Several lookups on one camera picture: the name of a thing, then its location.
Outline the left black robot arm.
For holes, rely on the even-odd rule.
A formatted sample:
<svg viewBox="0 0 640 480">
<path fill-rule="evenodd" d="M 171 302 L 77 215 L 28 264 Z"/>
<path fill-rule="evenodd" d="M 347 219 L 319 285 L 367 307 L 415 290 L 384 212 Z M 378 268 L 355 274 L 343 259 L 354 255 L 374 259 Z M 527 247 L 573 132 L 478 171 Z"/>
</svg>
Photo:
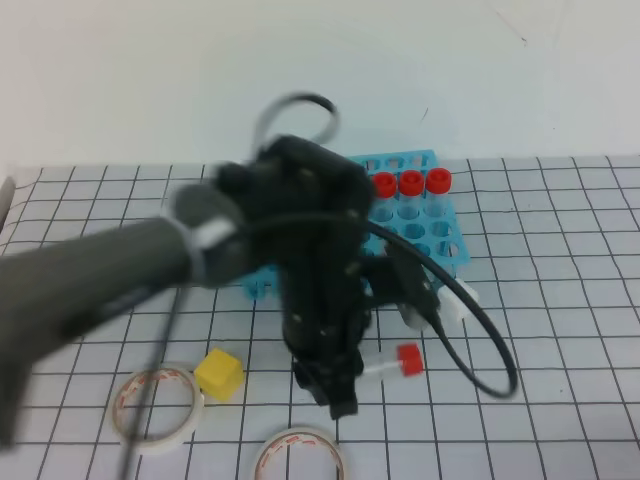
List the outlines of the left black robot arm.
<svg viewBox="0 0 640 480">
<path fill-rule="evenodd" d="M 167 289 L 218 288 L 267 265 L 278 269 L 299 384 L 333 418 L 354 414 L 373 194 L 362 166 L 284 136 L 181 187 L 167 214 L 4 257 L 2 445 L 14 441 L 39 360 Z"/>
</svg>

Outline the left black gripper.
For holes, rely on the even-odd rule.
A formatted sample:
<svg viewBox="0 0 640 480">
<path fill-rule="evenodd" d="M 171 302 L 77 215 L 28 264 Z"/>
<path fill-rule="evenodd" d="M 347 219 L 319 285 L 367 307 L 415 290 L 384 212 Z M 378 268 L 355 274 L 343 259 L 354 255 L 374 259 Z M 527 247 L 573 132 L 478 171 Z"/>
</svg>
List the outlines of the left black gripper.
<svg viewBox="0 0 640 480">
<path fill-rule="evenodd" d="M 365 170 L 311 141 L 284 136 L 246 165 L 229 163 L 217 186 L 252 229 L 249 264 L 274 264 L 283 335 L 294 376 L 332 419 L 358 413 L 361 375 L 351 326 L 362 297 L 357 276 L 373 188 Z"/>
</svg>

